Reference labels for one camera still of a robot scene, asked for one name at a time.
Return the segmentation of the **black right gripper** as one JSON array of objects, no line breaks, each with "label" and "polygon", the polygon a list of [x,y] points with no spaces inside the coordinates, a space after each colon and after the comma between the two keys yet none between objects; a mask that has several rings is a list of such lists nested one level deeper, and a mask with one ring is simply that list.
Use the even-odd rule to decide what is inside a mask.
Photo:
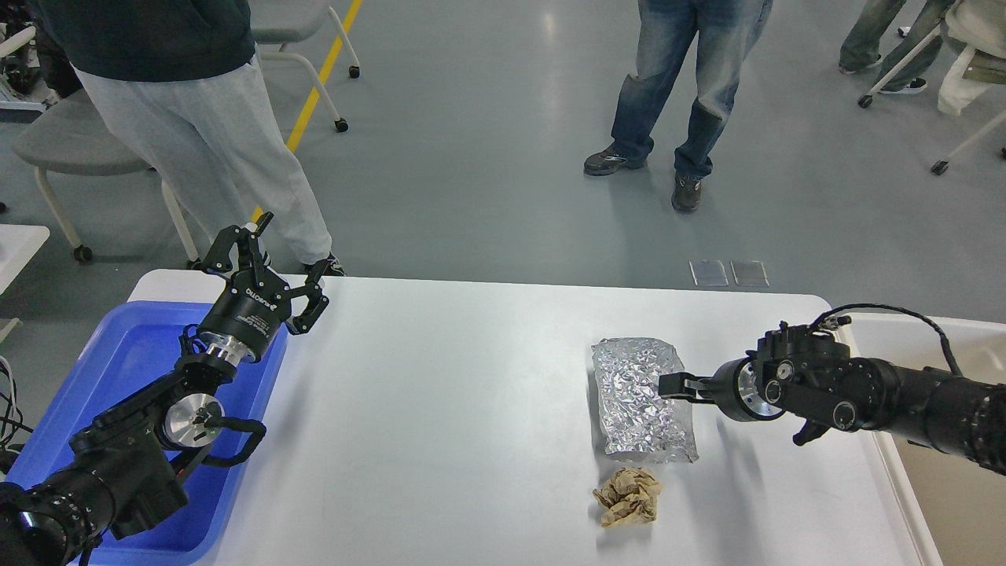
[{"label": "black right gripper", "polygon": [[751,363],[750,358],[733,359],[720,366],[713,377],[698,377],[687,372],[661,375],[658,396],[663,400],[715,404],[726,417],[739,422],[779,419],[784,410],[770,405],[758,393]]}]

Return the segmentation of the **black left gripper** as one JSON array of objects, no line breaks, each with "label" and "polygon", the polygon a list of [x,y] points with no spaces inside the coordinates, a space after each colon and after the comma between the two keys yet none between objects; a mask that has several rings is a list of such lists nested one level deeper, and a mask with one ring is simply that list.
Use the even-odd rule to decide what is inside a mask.
[{"label": "black left gripper", "polygon": [[[292,336],[308,333],[329,305],[322,277],[336,275],[335,257],[307,266],[307,279],[295,288],[266,271],[259,239],[273,218],[273,212],[263,212],[256,222],[220,230],[205,257],[194,263],[196,271],[231,278],[197,335],[209,347],[229,351],[232,363],[261,361],[283,323]],[[290,318],[292,300],[301,296],[307,305]]]}]

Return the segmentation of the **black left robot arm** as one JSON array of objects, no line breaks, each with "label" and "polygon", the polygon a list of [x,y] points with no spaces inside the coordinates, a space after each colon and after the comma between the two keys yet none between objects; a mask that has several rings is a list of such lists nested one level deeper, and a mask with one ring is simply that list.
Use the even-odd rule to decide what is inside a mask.
[{"label": "black left robot arm", "polygon": [[107,531],[133,536],[187,505],[184,483],[198,466],[233,467],[254,454],[265,424],[227,416],[217,390],[242,362],[261,361],[281,327],[308,333],[329,305],[325,261],[299,287],[267,267],[259,241],[272,219],[218,233],[204,272],[226,287],[199,325],[183,329],[171,372],[72,435],[62,469],[27,490],[2,484],[4,565],[86,564]]}]

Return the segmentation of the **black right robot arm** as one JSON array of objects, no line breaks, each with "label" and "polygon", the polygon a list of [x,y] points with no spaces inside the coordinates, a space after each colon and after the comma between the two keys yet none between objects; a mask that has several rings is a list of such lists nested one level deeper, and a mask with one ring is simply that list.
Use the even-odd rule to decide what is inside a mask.
[{"label": "black right robot arm", "polygon": [[1002,384],[963,376],[940,325],[921,318],[940,340],[946,369],[910,369],[879,358],[854,357],[835,333],[852,322],[854,304],[825,311],[808,325],[781,322],[754,350],[709,377],[687,372],[659,377],[664,400],[712,404],[733,421],[802,418],[798,447],[830,430],[880,431],[1005,471]]}]

